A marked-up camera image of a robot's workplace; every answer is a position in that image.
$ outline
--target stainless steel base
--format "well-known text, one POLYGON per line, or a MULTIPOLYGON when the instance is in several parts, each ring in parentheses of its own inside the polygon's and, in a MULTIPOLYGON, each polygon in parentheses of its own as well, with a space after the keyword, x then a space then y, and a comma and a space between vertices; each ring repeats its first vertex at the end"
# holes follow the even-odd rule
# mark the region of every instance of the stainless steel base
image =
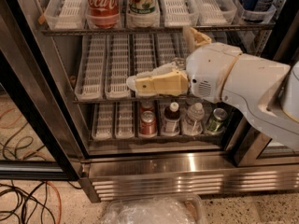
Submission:
POLYGON ((207 154, 93 161, 89 165, 91 185, 85 188, 95 189, 100 201, 178 192, 205 195, 298 189, 298 167, 236 167, 226 156, 207 154))

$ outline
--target soda can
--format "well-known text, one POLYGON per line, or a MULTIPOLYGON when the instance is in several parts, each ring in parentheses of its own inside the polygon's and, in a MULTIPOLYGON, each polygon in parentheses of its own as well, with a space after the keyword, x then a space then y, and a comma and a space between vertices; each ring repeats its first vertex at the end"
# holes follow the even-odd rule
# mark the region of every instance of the soda can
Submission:
POLYGON ((140 114, 145 111, 155 112, 155 106, 153 101, 140 101, 140 114))
POLYGON ((141 114, 139 134, 144 137, 152 137, 157 134, 157 121, 153 112, 145 111, 141 114))
POLYGON ((226 121, 227 117, 227 112, 224 109, 214 109, 206 124, 206 131, 212 134, 220 133, 222 131, 223 124, 226 121))
POLYGON ((101 28, 110 28, 119 22, 119 0, 87 0, 91 21, 101 28))

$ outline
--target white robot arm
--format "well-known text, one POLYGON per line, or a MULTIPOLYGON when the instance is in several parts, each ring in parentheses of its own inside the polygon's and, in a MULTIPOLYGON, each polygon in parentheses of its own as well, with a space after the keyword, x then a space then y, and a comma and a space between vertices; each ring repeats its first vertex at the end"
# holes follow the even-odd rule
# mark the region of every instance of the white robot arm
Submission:
POLYGON ((299 63, 283 93, 288 65, 242 54, 240 48, 222 43, 196 49, 187 58, 186 71, 194 96, 239 109, 258 131, 299 149, 299 63))

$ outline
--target wire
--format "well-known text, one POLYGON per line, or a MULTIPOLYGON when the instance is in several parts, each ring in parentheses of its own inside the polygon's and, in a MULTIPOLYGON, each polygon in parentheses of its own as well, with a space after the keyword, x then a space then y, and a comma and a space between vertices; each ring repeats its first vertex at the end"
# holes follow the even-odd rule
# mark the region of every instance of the wire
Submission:
POLYGON ((46 185, 45 185, 45 190, 46 190, 45 202, 44 202, 43 208, 41 210, 40 223, 44 223, 43 222, 43 215, 44 215, 45 206, 46 206, 46 203, 47 203, 47 200, 48 200, 48 184, 47 184, 47 182, 46 182, 46 185))
POLYGON ((28 156, 31 155, 31 154, 34 154, 34 155, 31 156, 30 158, 39 157, 39 158, 42 158, 44 161, 50 161, 50 160, 52 160, 51 157, 48 157, 48 156, 46 156, 45 154, 43 154, 43 153, 41 153, 41 152, 38 152, 38 151, 28 151, 28 152, 26 152, 26 153, 22 156, 21 160, 22 160, 22 161, 25 161, 25 160, 30 159, 30 158, 28 158, 28 156))
POLYGON ((56 194, 59 197, 59 216, 57 218, 57 221, 55 220, 55 217, 53 215, 53 213, 49 210, 49 208, 46 206, 46 202, 47 202, 47 195, 48 193, 46 192, 46 197, 47 199, 45 199, 44 203, 41 203, 40 201, 38 201, 33 195, 34 193, 43 185, 48 185, 48 182, 41 182, 39 185, 37 185, 30 193, 27 193, 26 191, 24 191, 23 189, 17 188, 14 186, 13 181, 11 181, 11 185, 6 185, 6 184, 1 184, 0 183, 0 187, 2 188, 7 188, 3 191, 0 191, 0 198, 3 197, 6 194, 9 193, 15 193, 17 195, 17 203, 16 206, 10 210, 10 211, 0 211, 0 222, 3 220, 7 220, 10 217, 14 216, 18 218, 19 224, 28 224, 30 218, 32 217, 33 213, 36 211, 36 208, 38 205, 42 206, 42 214, 44 213, 44 210, 47 210, 50 213, 50 217, 53 220, 53 223, 55 224, 59 224, 60 220, 61 220, 61 213, 62 213, 62 205, 61 205, 61 199, 60 199, 60 195, 58 190, 54 187, 53 184, 51 184, 53 186, 53 188, 55 189, 56 194), (34 209, 31 211, 30 215, 28 216, 28 202, 34 202, 36 205, 34 207, 34 209), (17 210, 21 208, 21 216, 19 216, 16 212, 17 210))
POLYGON ((81 190, 82 187, 76 187, 74 184, 72 184, 71 182, 67 181, 67 183, 72 186, 74 189, 77 189, 77 190, 81 190))
POLYGON ((54 191, 55 191, 55 193, 56 193, 56 196, 57 196, 57 199, 58 199, 58 204, 59 204, 59 206, 58 206, 58 211, 59 211, 59 213, 58 213, 58 219, 57 219, 57 221, 56 221, 56 224, 59 224, 60 221, 61 221, 61 218, 62 218, 62 212, 63 212, 62 199, 61 199, 61 197, 60 197, 59 191, 56 189, 56 187, 54 186, 54 184, 52 184, 52 183, 49 182, 49 181, 48 181, 47 183, 54 189, 54 191))
MULTIPOLYGON (((6 115, 7 113, 11 112, 12 110, 15 110, 16 108, 10 108, 10 109, 7 109, 6 111, 4 111, 1 115, 0 115, 0 120, 1 118, 6 115)), ((7 129, 9 128, 10 126, 14 125, 20 118, 22 117, 22 114, 20 114, 13 122, 7 124, 7 125, 4 125, 4 126, 0 126, 0 129, 7 129)))
POLYGON ((19 159, 19 158, 18 158, 18 153, 17 153, 18 150, 25 149, 25 148, 31 146, 33 142, 34 142, 34 138, 33 138, 32 136, 24 136, 22 139, 20 139, 20 140, 18 141, 17 145, 16 145, 15 148, 14 148, 14 157, 16 158, 16 160, 19 159), (24 145, 24 146, 19 147, 19 144, 21 143, 21 141, 23 141, 23 140, 26 139, 26 138, 30 138, 31 141, 30 141, 27 145, 24 145))
POLYGON ((7 157, 7 155, 6 155, 6 149, 7 149, 7 146, 8 146, 8 144, 9 144, 9 142, 10 142, 15 136, 17 136, 17 134, 20 133, 20 132, 26 127, 27 124, 28 124, 28 122, 26 122, 23 126, 21 126, 21 128, 20 128, 18 131, 16 131, 14 134, 12 134, 12 135, 8 138, 8 140, 2 145, 2 146, 3 146, 3 148, 2 148, 2 156, 3 156, 3 158, 6 159, 7 161, 12 161, 12 159, 9 159, 9 158, 7 157))

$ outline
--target plastic bag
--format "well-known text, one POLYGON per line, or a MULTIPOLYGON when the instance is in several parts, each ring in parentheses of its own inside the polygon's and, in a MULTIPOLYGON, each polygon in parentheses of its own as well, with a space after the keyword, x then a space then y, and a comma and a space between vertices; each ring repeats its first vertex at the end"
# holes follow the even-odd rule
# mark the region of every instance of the plastic bag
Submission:
POLYGON ((101 224, 195 224, 196 210, 190 202, 171 197, 134 200, 112 204, 101 224))

